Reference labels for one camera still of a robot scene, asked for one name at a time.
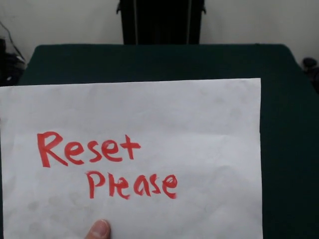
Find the fingernail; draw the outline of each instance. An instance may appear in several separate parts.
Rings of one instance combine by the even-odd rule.
[[[91,228],[92,234],[96,237],[104,238],[109,232],[109,225],[104,220],[98,220]]]

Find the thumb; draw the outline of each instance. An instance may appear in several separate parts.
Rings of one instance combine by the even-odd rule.
[[[93,224],[85,239],[108,239],[110,231],[110,224],[106,220],[98,220]]]

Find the white paper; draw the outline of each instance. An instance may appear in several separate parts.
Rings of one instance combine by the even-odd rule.
[[[105,218],[113,239],[261,239],[260,96],[260,79],[0,88],[4,238],[83,238]],[[37,134],[50,131],[63,137],[51,151],[68,166],[44,153],[43,167]],[[120,145],[126,135],[141,146],[133,160]],[[106,140],[118,144],[107,155],[121,162],[102,155]],[[72,141],[83,145],[72,156],[82,165],[66,159]],[[100,161],[89,161],[97,155],[90,141]],[[90,199],[86,173],[94,170],[106,182]],[[127,180],[129,199],[109,195],[109,173]],[[133,190],[139,175],[150,197]],[[175,199],[162,187],[168,175],[177,179],[167,189]]]

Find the reset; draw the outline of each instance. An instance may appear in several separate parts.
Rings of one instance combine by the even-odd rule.
[[[88,172],[86,172],[86,175],[87,175],[88,181],[89,181],[90,198],[92,199],[92,198],[94,198],[95,188],[102,187],[103,185],[105,185],[106,179],[105,179],[104,175],[98,171],[88,171]],[[97,182],[94,181],[94,179],[92,177],[93,175],[97,175],[99,177],[99,180]],[[161,193],[160,188],[158,187],[158,185],[156,183],[157,179],[158,179],[157,175],[152,174],[149,177],[149,181],[150,181],[150,183],[149,183],[144,175],[138,176],[133,184],[134,193],[137,195],[140,195],[140,196],[142,196],[145,193],[149,197],[151,197],[151,191],[154,194],[160,194]],[[129,194],[125,194],[123,192],[124,189],[127,189],[129,187],[129,183],[124,177],[119,178],[118,182],[116,183],[114,176],[111,173],[108,173],[108,180],[109,180],[109,195],[111,197],[114,196],[115,189],[116,189],[117,193],[122,198],[124,198],[124,199],[130,198]],[[177,187],[177,179],[176,179],[175,175],[173,175],[173,174],[167,176],[161,182],[161,188],[162,188],[163,192],[171,199],[176,198],[176,193],[171,193],[167,189],[169,189],[169,188],[173,189],[176,187]]]
[[[51,136],[54,136],[54,139],[51,142],[45,142],[46,139]],[[38,133],[37,140],[43,167],[50,167],[48,155],[51,155],[56,161],[60,162],[65,166],[69,165],[66,160],[62,159],[60,156],[56,155],[56,153],[53,152],[54,147],[56,147],[63,141],[63,137],[61,135],[53,131]],[[91,163],[100,161],[102,159],[102,156],[104,156],[107,160],[112,162],[121,162],[123,160],[122,157],[115,156],[115,154],[119,152],[119,146],[114,140],[109,139],[101,143],[101,152],[99,152],[96,149],[98,145],[98,142],[95,140],[87,143],[87,150],[95,154],[95,157],[89,160]],[[129,158],[132,160],[134,159],[133,149],[141,148],[141,146],[138,143],[131,142],[130,137],[128,137],[127,135],[125,135],[125,142],[120,143],[120,146],[123,149],[127,150]],[[84,147],[80,142],[68,142],[64,147],[65,158],[75,165],[84,164],[83,160],[73,158],[73,156],[79,156],[83,152]]]

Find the table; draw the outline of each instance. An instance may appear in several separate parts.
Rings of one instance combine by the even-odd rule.
[[[317,239],[319,97],[287,47],[39,46],[19,84],[256,77],[262,79],[264,238]]]

